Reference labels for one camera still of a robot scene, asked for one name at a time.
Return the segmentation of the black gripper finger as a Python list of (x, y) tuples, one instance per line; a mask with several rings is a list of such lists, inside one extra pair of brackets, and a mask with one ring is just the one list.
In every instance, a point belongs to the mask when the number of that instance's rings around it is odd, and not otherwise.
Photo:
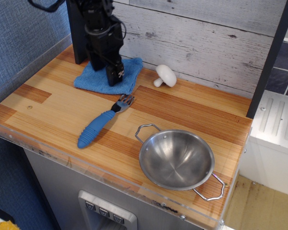
[(122, 63), (119, 63), (118, 65), (108, 65), (106, 67), (106, 75), (110, 86), (122, 82), (124, 65)]

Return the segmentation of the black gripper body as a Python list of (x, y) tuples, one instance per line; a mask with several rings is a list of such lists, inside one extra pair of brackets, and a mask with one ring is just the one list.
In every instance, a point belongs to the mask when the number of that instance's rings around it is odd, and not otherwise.
[(106, 18), (105, 25), (97, 21), (86, 23), (85, 36), (87, 39), (86, 50), (94, 70), (112, 67), (122, 70), (120, 48), (123, 46), (121, 21), (110, 16)]

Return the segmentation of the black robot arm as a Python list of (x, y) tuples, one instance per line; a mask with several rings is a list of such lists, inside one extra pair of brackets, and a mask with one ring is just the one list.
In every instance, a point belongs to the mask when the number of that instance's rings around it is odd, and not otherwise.
[(86, 52), (95, 71), (105, 69), (108, 84), (114, 86), (122, 82), (124, 65), (120, 56), (125, 34), (123, 22), (112, 14), (111, 0), (74, 0), (82, 15)]

